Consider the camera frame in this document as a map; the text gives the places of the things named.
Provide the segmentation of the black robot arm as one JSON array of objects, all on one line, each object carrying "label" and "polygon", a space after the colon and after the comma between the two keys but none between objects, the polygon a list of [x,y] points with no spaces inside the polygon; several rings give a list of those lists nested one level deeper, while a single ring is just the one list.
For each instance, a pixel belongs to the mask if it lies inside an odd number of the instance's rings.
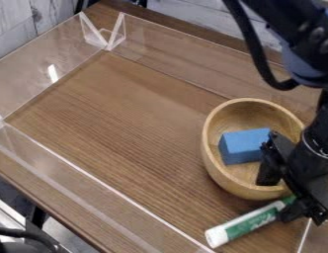
[{"label": "black robot arm", "polygon": [[316,224],[328,220],[328,7],[320,0],[245,0],[280,39],[283,60],[291,78],[277,88],[299,85],[317,88],[321,95],[313,122],[292,142],[272,132],[264,145],[263,176],[277,174],[296,195],[280,219],[300,216]]}]

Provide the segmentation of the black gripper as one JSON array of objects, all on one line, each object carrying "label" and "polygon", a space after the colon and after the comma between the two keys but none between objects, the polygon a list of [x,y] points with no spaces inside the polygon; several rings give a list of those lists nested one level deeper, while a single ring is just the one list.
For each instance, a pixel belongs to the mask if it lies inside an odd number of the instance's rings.
[{"label": "black gripper", "polygon": [[295,197],[281,200],[277,219],[292,222],[309,217],[320,226],[328,221],[328,156],[309,144],[305,132],[299,143],[277,131],[261,145],[263,161],[256,184],[276,186],[284,181]]}]

